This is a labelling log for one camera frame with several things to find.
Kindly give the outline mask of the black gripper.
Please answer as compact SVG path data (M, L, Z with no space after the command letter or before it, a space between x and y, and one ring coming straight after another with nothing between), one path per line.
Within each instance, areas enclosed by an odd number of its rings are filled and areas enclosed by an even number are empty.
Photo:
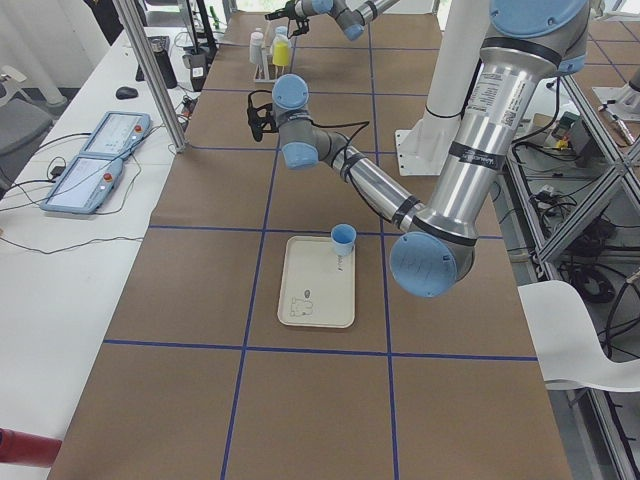
M288 18L296 22L297 28L291 32L292 36L299 36L306 33L309 28L308 18L313 15L311 0L289 0L282 10L274 11L265 15L266 20L277 20Z
M267 103L255 107L252 102L247 107L248 125L253 135L277 133L278 126L274 116L273 104Z

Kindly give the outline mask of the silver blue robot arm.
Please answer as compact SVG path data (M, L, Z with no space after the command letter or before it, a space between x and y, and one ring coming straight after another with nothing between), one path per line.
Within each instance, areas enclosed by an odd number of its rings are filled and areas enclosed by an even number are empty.
M249 107L255 139L275 133L293 170L325 163L383 220L402 231L390 267L407 292L436 297L471 270L476 220L540 81L583 67L585 1L455 1L451 4L425 119L450 105L435 149L443 167L419 201L357 150L340 127L315 123L299 76L274 84L269 104Z
M351 41L359 38L365 27L382 13L396 5L398 0L364 1L352 10L343 0L290 0L273 12L267 13L268 21L286 18L296 23L289 37L305 35L309 32L309 19L318 15L329 15Z

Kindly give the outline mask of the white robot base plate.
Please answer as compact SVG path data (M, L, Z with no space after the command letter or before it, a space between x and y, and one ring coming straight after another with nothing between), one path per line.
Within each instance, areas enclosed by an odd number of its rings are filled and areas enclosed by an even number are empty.
M395 145L401 176L439 176L448 144L443 133L421 134L414 130L396 130Z

